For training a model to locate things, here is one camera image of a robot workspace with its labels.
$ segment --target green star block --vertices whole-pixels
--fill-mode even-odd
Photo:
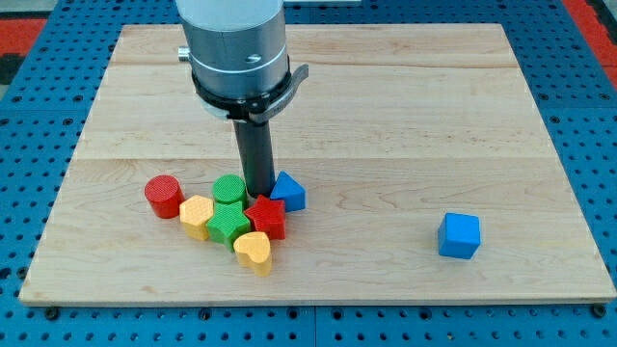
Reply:
[[[242,210],[242,201],[232,204],[217,202],[214,205],[214,217],[207,224],[210,240],[224,244],[233,252],[235,239],[251,231],[251,221]]]
[[[226,174],[219,177],[212,186],[214,200],[230,204],[242,201],[242,208],[247,207],[247,186],[239,176]]]

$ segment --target red star block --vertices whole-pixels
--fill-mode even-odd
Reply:
[[[244,214],[255,231],[263,231],[270,240],[285,239],[285,201],[258,196],[255,204]]]

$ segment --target metal cylinder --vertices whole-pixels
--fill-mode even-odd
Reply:
[[[190,62],[211,93],[246,99],[289,71],[282,0],[176,0]]]
[[[270,125],[235,121],[233,127],[249,194],[270,197],[275,183]]]

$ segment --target wood grain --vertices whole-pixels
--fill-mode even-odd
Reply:
[[[32,306],[491,305],[617,294],[500,26],[289,26],[310,77],[271,121],[306,188],[261,279],[149,211],[164,173],[187,197],[241,174],[207,115],[177,26],[127,26],[20,299]],[[440,257],[446,211],[481,219],[471,261]]]

